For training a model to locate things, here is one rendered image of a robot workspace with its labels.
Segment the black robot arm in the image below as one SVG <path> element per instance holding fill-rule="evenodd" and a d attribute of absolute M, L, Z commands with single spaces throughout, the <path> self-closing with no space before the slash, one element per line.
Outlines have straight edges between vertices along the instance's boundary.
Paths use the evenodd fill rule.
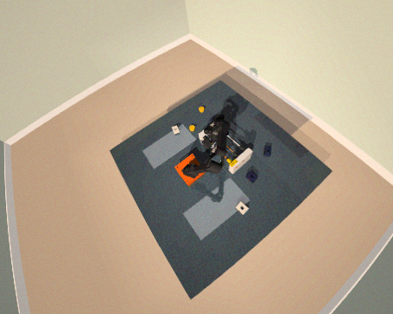
<path fill-rule="evenodd" d="M 230 130 L 230 124 L 224 121 L 224 118 L 225 118 L 224 114 L 216 114 L 213 122 L 213 124 L 215 125 L 213 126 L 209 125 L 204 129 L 204 133 L 206 135 L 209 134 L 210 136 L 212 136 L 213 134 L 218 137 L 217 148 L 215 152 L 208 157 L 206 164 L 199 165 L 199 166 L 195 164 L 186 165 L 181 170 L 183 172 L 183 175 L 195 179 L 197 176 L 199 176 L 199 173 L 210 172 L 210 173 L 218 174 L 221 172 L 225 164 L 225 156 L 227 154 L 226 151 L 227 132 Z M 221 156 L 221 163 L 212 160 L 212 158 L 215 157 L 216 155 Z"/>

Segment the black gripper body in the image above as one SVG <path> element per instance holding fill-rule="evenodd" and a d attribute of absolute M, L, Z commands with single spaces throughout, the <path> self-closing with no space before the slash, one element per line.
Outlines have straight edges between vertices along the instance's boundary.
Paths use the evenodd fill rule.
<path fill-rule="evenodd" d="M 211 131 L 212 134 L 212 131 Z M 206 138 L 205 140 L 202 141 L 202 144 L 208 149 L 212 146 L 212 143 L 214 141 L 217 141 L 218 137 L 212 134 L 212 139 L 208 141 L 208 139 Z"/>

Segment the small white block with red marking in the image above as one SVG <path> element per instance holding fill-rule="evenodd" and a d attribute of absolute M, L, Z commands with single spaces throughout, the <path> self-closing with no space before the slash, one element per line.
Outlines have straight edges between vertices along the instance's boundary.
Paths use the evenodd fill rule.
<path fill-rule="evenodd" d="M 180 131 L 178 130 L 177 125 L 172 127 L 174 134 L 180 133 Z"/>

